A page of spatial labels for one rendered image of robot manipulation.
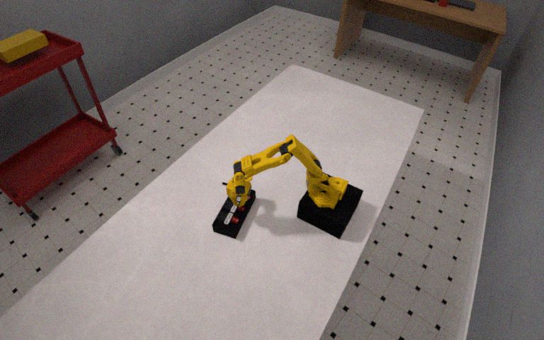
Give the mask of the black power strip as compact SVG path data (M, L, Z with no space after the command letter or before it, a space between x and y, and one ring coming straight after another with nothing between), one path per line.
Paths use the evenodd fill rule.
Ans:
M212 223L213 231L236 239L255 199L256 191L251 189L249 198L239 207L240 197L237 197L238 206L235 206L228 196Z

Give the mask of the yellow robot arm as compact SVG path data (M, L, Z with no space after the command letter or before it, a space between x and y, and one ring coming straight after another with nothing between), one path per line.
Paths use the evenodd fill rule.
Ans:
M281 156L271 158L278 152L281 153ZM234 162L235 177L232 178L232 183L235 185L235 195L246 194L244 176L251 178L262 171L276 168L287 163L293 155L307 168L305 183L309 197L311 197L318 207L334 209L347 181L339 177L328 177L327 174L323 174L318 158L293 134L286 137L285 141L268 147L258 154L253 156L248 155L241 158L241 161ZM321 192L323 190L326 193Z

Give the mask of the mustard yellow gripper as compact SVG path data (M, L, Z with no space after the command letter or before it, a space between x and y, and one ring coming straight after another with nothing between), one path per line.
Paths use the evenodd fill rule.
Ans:
M227 187L226 187L227 195L230 197L230 199L235 204L235 206L238 206L237 197L241 197L239 207L241 207L241 206L243 206L245 204L245 202L247 201L247 199L249 198L249 195L251 193L252 185L251 185L250 181L253 179L253 177L251 177L251 178L247 178L247 176L244 176L244 177L245 177L245 184L246 184L246 194L244 194L244 195L235 195L235 193L234 193L234 184L232 183L231 180L229 180L229 182L227 184Z

